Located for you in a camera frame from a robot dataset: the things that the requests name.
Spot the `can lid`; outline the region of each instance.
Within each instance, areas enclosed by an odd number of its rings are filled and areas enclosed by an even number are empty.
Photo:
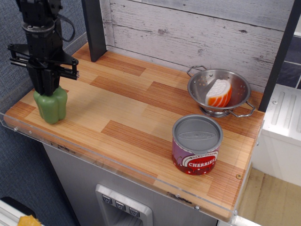
[[[196,155],[204,155],[219,147],[222,128],[213,119],[199,114],[181,117],[173,127],[175,141]]]

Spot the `black cable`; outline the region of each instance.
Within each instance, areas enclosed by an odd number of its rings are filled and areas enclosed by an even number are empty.
[[[63,15],[58,14],[58,15],[57,15],[57,18],[59,18],[60,20],[63,20],[63,21],[65,21],[65,22],[69,23],[69,24],[72,26],[72,28],[73,28],[73,33],[72,33],[71,38],[65,39],[65,38],[62,37],[62,35],[61,35],[59,32],[57,32],[56,30],[55,30],[55,32],[58,34],[58,36],[59,36],[62,40],[66,41],[66,42],[72,41],[72,40],[74,39],[74,36],[75,36],[75,28],[74,28],[74,24],[72,23],[71,20],[69,20],[68,18],[64,17]]]

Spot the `green bell pepper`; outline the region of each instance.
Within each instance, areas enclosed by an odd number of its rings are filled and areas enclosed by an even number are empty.
[[[50,97],[34,91],[33,98],[37,103],[41,118],[49,124],[55,124],[66,116],[67,92],[60,86]]]

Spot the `black metal post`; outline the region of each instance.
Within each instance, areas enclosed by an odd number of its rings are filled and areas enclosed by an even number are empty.
[[[103,19],[99,0],[81,0],[90,49],[91,61],[95,62],[106,51]]]
[[[269,76],[267,86],[263,93],[263,97],[259,106],[259,111],[266,112],[268,108],[269,100],[271,99],[272,93],[274,91],[274,87],[276,85],[287,50],[291,44],[293,34],[295,32],[297,23],[300,18],[300,14],[301,14],[301,0],[295,0],[279,46],[279,50],[276,55],[274,65],[271,70],[271,74]]]

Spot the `colander handle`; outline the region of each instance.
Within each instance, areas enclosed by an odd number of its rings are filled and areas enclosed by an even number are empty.
[[[234,115],[235,117],[238,117],[238,118],[240,118],[240,117],[248,117],[248,116],[251,116],[251,115],[253,114],[253,111],[255,110],[255,107],[254,107],[252,104],[250,104],[249,102],[247,102],[247,101],[246,101],[246,103],[247,103],[250,107],[253,108],[249,114],[237,115],[237,114],[235,114],[234,112],[232,112],[232,111],[230,111],[230,110],[227,110],[227,111],[228,111],[229,113],[231,113],[232,115]]]
[[[192,68],[195,68],[195,67],[202,67],[202,68],[204,68],[205,70],[207,70],[207,68],[205,67],[205,66],[203,66],[203,65],[199,65],[199,66],[192,66],[188,71],[187,71],[187,74],[190,76],[190,77],[192,77],[193,75],[192,74],[190,74],[189,72],[192,70]]]

